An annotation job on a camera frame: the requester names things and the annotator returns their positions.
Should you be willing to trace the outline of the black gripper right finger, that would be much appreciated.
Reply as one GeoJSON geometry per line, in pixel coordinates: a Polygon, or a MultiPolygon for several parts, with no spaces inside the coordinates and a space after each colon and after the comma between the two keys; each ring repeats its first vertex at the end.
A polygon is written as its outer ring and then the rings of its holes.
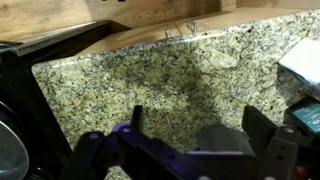
{"type": "Polygon", "coordinates": [[[242,129],[257,156],[263,156],[277,126],[256,107],[246,105],[242,116],[242,129]]]}

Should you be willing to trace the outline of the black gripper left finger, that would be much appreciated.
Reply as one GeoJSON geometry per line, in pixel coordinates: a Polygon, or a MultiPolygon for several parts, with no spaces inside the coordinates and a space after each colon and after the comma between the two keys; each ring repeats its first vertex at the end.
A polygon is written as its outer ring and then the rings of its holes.
{"type": "Polygon", "coordinates": [[[139,131],[143,130],[143,106],[142,105],[135,105],[132,113],[131,118],[131,125],[139,131]]]}

